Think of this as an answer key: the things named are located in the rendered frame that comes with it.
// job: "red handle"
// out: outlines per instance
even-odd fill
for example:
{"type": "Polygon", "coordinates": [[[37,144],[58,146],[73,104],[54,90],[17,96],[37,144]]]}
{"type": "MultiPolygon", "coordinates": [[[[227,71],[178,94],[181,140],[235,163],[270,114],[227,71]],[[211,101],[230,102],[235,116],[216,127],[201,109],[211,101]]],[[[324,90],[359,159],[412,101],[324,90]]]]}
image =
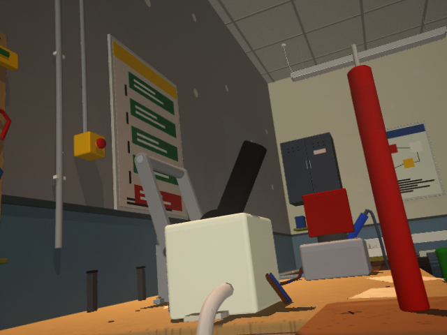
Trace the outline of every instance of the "red handle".
{"type": "Polygon", "coordinates": [[[6,112],[5,112],[4,110],[2,110],[1,108],[0,108],[0,113],[4,116],[4,118],[5,118],[5,120],[6,120],[6,124],[5,124],[5,126],[3,127],[3,130],[1,131],[1,134],[0,134],[0,138],[1,138],[2,140],[4,140],[5,137],[6,137],[6,134],[8,133],[9,126],[11,125],[11,119],[10,119],[9,116],[6,114],[6,112]]]}

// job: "cabinet label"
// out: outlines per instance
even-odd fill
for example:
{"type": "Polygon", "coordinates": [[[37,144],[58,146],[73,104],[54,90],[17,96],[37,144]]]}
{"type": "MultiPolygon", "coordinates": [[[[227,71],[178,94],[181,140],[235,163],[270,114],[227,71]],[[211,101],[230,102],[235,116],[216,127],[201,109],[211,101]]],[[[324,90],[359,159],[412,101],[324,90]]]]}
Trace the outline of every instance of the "cabinet label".
{"type": "Polygon", "coordinates": [[[319,150],[314,150],[314,155],[324,154],[325,152],[326,152],[326,148],[319,149],[319,150]]]}

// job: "red cylinder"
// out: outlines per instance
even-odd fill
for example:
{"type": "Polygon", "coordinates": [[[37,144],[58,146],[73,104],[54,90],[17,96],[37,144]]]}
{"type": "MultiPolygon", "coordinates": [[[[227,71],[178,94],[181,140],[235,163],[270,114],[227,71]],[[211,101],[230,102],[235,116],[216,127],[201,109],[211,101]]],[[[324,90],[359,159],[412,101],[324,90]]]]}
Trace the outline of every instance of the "red cylinder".
{"type": "Polygon", "coordinates": [[[369,66],[348,72],[352,101],[397,300],[406,312],[430,308],[406,218],[385,124],[369,66]]]}

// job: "beige wall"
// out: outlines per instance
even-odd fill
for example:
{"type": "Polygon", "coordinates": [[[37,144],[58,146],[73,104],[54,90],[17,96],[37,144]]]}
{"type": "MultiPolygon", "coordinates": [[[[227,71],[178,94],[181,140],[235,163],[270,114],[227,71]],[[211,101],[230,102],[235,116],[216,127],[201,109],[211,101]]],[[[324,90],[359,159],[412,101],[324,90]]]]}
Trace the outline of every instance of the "beige wall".
{"type": "MultiPolygon", "coordinates": [[[[362,63],[371,66],[386,128],[424,121],[439,174],[447,177],[447,38],[362,63]]],[[[347,73],[336,70],[299,82],[286,78],[269,84],[274,128],[279,144],[331,133],[343,187],[353,220],[366,208],[376,214],[371,184],[354,114],[347,73]]],[[[281,173],[291,232],[304,207],[288,203],[284,166],[281,173]]],[[[447,214],[447,197],[404,201],[408,219],[447,214]]]]}

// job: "black cabinet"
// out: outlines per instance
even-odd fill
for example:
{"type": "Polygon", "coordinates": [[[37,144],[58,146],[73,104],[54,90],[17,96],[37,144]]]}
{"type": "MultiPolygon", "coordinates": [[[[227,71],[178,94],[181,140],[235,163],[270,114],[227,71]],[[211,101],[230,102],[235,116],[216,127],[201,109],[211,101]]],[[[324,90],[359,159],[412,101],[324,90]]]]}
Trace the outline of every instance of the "black cabinet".
{"type": "Polygon", "coordinates": [[[292,205],[303,205],[303,195],[343,188],[330,133],[281,143],[281,154],[292,205]]]}

